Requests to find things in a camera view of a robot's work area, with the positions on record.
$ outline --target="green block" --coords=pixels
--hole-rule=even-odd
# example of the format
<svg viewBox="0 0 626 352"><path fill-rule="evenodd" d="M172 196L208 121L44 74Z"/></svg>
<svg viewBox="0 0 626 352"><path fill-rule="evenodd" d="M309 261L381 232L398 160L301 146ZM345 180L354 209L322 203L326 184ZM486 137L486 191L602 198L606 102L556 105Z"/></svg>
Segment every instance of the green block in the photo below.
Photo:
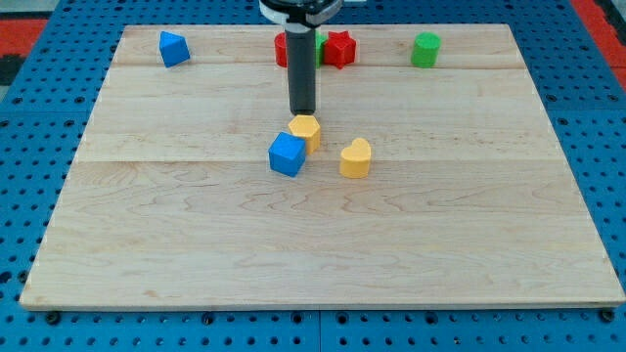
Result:
<svg viewBox="0 0 626 352"><path fill-rule="evenodd" d="M319 31L315 32L315 67L320 68L321 65L324 64L324 44L329 40L329 37L320 33Z"/></svg>
<svg viewBox="0 0 626 352"><path fill-rule="evenodd" d="M429 68L437 62L437 54L441 46L441 39L435 33L420 33L415 38L415 46L411 55L413 66Z"/></svg>

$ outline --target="wooden table surface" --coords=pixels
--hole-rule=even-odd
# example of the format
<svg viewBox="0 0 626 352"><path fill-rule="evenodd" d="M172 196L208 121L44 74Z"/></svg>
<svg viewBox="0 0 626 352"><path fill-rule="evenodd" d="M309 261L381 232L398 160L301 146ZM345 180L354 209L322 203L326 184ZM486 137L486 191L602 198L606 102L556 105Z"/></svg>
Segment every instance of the wooden table surface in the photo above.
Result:
<svg viewBox="0 0 626 352"><path fill-rule="evenodd" d="M165 69L158 35L187 37ZM625 300L502 24L350 30L296 178L275 26L129 26L22 293L32 310L473 309ZM437 66L410 66L438 33ZM338 173L364 137L370 176Z"/></svg>

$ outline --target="plastic block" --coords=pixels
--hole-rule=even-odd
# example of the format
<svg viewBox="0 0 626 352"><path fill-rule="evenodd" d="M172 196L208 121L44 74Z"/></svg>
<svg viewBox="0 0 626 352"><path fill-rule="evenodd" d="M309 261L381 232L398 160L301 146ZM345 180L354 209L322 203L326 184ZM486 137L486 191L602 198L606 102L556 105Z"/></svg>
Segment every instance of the plastic block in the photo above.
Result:
<svg viewBox="0 0 626 352"><path fill-rule="evenodd" d="M287 67L287 38L284 32L277 34L274 38L274 51L276 64L280 67Z"/></svg>
<svg viewBox="0 0 626 352"><path fill-rule="evenodd" d="M324 64L335 65L342 69L354 63L356 58L356 40L350 37L346 30L343 32L329 32L329 40L324 45Z"/></svg>
<svg viewBox="0 0 626 352"><path fill-rule="evenodd" d="M306 154L311 155L320 147L321 127L313 115L296 115L289 123L293 136L304 139Z"/></svg>
<svg viewBox="0 0 626 352"><path fill-rule="evenodd" d="M306 143L289 133L279 133L269 149L270 168L282 174L295 177L306 159Z"/></svg>
<svg viewBox="0 0 626 352"><path fill-rule="evenodd" d="M324 45L329 40L329 37L315 32L315 67L320 68L324 64Z"/></svg>
<svg viewBox="0 0 626 352"><path fill-rule="evenodd" d="M415 46L411 55L411 63L414 66L429 68L437 62L437 54L441 46L441 39L437 34L424 32L415 38Z"/></svg>
<svg viewBox="0 0 626 352"><path fill-rule="evenodd" d="M364 138L357 138L341 151L339 173L347 178L365 178L370 172L372 148Z"/></svg>
<svg viewBox="0 0 626 352"><path fill-rule="evenodd" d="M191 58L185 37L178 34L161 32L158 49L165 67L178 65Z"/></svg>

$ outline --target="blue block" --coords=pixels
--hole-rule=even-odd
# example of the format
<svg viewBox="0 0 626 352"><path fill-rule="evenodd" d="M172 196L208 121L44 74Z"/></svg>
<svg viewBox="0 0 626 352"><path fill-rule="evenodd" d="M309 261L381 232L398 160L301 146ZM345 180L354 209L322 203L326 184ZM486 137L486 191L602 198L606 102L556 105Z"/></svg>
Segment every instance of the blue block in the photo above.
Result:
<svg viewBox="0 0 626 352"><path fill-rule="evenodd" d="M185 37L174 33L161 32L158 49L165 67L178 65L191 58Z"/></svg>
<svg viewBox="0 0 626 352"><path fill-rule="evenodd" d="M289 133L279 133L268 151L270 168L282 174L295 177L306 159L304 139Z"/></svg>

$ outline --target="yellow heart-shaped block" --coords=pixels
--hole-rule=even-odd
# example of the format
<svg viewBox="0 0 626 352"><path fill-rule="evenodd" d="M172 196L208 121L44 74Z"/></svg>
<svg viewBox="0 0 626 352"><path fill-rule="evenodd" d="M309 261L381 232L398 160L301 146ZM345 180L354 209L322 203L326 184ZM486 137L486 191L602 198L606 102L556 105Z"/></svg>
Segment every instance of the yellow heart-shaped block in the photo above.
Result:
<svg viewBox="0 0 626 352"><path fill-rule="evenodd" d="M370 143L364 138L357 138L341 151L339 173L347 178L365 178L370 172L371 160Z"/></svg>

